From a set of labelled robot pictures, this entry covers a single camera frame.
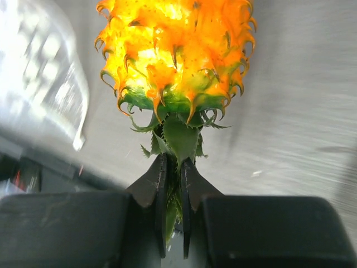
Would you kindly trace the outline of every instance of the orange pineapple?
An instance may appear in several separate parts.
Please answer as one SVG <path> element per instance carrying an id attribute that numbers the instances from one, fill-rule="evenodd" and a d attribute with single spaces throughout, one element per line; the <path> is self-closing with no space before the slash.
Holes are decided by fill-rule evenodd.
<path id="1" fill-rule="evenodd" d="M 131 117 L 134 106 L 153 111 L 147 127 L 152 132 L 146 156 L 168 153 L 177 167 L 190 157 L 205 156 L 201 130 L 215 124 L 217 110 L 244 92 L 249 69 L 247 42 L 255 47 L 253 0 L 102 0 L 97 10 L 108 24 L 95 40 L 106 64 L 101 72 L 119 109 Z M 122 110 L 123 103 L 128 111 Z M 180 191 L 170 183 L 168 232 L 182 217 Z"/>

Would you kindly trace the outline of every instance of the blurred background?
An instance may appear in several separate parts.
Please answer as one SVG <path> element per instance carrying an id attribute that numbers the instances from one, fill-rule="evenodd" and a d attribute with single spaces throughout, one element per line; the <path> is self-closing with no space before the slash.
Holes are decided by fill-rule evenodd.
<path id="1" fill-rule="evenodd" d="M 98 0 L 55 0 L 71 21 L 90 88 L 86 143 L 36 138 L 69 161 L 127 186 L 153 159 L 130 130 L 113 92 L 99 77 L 104 66 L 93 41 L 106 21 Z M 317 195 L 341 214 L 357 248 L 357 1 L 255 1 L 257 47 L 245 79 L 223 120 L 204 129 L 208 159 L 201 174 L 224 194 Z M 135 113 L 145 125 L 150 113 Z"/>

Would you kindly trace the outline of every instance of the pineapple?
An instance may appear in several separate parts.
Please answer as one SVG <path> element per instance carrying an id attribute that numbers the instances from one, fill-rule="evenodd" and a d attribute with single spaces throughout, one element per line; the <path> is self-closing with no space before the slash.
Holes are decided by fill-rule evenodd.
<path id="1" fill-rule="evenodd" d="M 202 128 L 224 128 L 215 123 L 218 110 L 223 118 L 238 89 L 240 95 L 244 92 L 243 77 L 255 47 L 253 4 L 254 0 L 102 0 L 97 5 L 108 20 L 95 40 L 106 60 L 101 79 L 112 88 L 133 130 L 151 133 L 151 148 L 142 146 L 144 154 L 167 153 L 177 163 L 169 181 L 167 239 L 182 220 L 182 162 L 207 157 Z M 248 42 L 253 45 L 250 55 L 245 53 Z M 148 126 L 135 124 L 133 107 L 153 111 Z"/>

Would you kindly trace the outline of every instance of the gray table surface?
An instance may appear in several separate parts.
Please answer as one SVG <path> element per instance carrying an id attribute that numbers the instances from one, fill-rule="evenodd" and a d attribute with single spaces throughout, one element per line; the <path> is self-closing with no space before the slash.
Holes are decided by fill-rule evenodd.
<path id="1" fill-rule="evenodd" d="M 41 141 L 84 168 L 129 185 L 153 159 L 112 91 L 99 78 L 93 40 L 105 26 L 97 0 L 57 0 L 78 39 L 90 85 L 80 152 Z M 246 91 L 227 110 L 225 130 L 204 129 L 200 172 L 225 194 L 317 195 L 340 212 L 357 247 L 357 1 L 255 2 L 257 49 Z M 150 114 L 136 112 L 145 123 Z"/>

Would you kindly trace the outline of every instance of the toy pineapple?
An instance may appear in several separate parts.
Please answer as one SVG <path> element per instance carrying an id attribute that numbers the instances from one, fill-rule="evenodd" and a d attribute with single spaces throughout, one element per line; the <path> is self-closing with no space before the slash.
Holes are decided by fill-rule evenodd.
<path id="1" fill-rule="evenodd" d="M 203 127 L 215 124 L 218 110 L 244 92 L 249 69 L 245 53 L 256 27 L 253 0 L 103 0 L 97 10 L 108 24 L 95 40 L 111 76 L 119 109 L 134 130 L 151 133 L 149 157 L 168 153 L 177 163 L 204 156 Z M 128 104 L 127 112 L 122 104 Z M 132 108 L 153 111 L 147 127 L 139 127 Z M 167 239 L 182 219 L 179 172 L 169 182 Z"/>

